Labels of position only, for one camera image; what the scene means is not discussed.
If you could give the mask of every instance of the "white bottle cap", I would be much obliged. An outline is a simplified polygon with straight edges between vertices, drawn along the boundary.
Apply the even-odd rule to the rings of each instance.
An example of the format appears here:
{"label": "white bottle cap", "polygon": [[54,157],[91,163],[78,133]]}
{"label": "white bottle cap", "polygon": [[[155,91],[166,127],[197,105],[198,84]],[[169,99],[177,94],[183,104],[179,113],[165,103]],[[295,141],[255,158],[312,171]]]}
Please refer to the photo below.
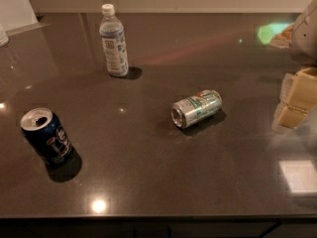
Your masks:
{"label": "white bottle cap", "polygon": [[112,4],[104,4],[102,6],[102,14],[105,16],[111,16],[115,14],[115,8]]}

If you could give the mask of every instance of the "water bottle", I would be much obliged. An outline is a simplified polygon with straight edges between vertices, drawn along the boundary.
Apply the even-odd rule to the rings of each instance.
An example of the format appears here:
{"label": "water bottle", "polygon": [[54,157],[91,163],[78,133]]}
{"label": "water bottle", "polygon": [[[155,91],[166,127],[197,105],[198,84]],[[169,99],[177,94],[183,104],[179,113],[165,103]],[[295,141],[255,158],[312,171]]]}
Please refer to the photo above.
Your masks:
{"label": "water bottle", "polygon": [[125,76],[129,71],[129,66],[124,27],[115,16],[115,9],[112,4],[104,4],[102,14],[104,17],[99,34],[102,38],[107,70],[113,76]]}

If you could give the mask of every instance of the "bottle label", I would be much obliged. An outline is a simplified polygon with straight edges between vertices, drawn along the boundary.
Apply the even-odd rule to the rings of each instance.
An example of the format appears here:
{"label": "bottle label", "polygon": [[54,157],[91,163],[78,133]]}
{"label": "bottle label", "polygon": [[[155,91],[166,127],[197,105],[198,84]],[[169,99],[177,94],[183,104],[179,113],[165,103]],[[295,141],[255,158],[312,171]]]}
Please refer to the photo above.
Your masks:
{"label": "bottle label", "polygon": [[125,75],[128,72],[128,56],[123,28],[102,38],[102,46],[109,73]]}

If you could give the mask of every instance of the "aluminum can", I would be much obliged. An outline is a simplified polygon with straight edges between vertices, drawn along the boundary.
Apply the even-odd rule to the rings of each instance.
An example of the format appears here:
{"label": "aluminum can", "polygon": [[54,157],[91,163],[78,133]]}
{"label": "aluminum can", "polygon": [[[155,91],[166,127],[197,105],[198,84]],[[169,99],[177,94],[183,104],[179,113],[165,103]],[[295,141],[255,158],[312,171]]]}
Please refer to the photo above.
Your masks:
{"label": "aluminum can", "polygon": [[47,108],[36,108],[21,119],[22,134],[46,164],[61,165],[72,151],[58,117]]}
{"label": "aluminum can", "polygon": [[185,129],[198,121],[215,114],[222,105],[222,99],[215,90],[203,90],[171,106],[174,124]]}

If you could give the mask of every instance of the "dark countertop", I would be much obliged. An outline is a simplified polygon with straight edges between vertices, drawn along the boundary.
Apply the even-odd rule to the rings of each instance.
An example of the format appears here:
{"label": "dark countertop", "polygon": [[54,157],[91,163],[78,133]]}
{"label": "dark countertop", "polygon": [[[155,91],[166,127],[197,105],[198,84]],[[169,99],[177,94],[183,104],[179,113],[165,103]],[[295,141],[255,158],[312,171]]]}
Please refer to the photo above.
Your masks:
{"label": "dark countertop", "polygon": [[[103,71],[99,14],[45,14],[0,49],[1,218],[317,213],[317,114],[288,135],[271,131],[281,81],[300,64],[257,36],[295,14],[118,17],[128,78]],[[222,110],[177,129],[171,104],[201,89],[217,90]],[[58,115],[82,160],[69,181],[56,182],[21,135],[36,107]]]}

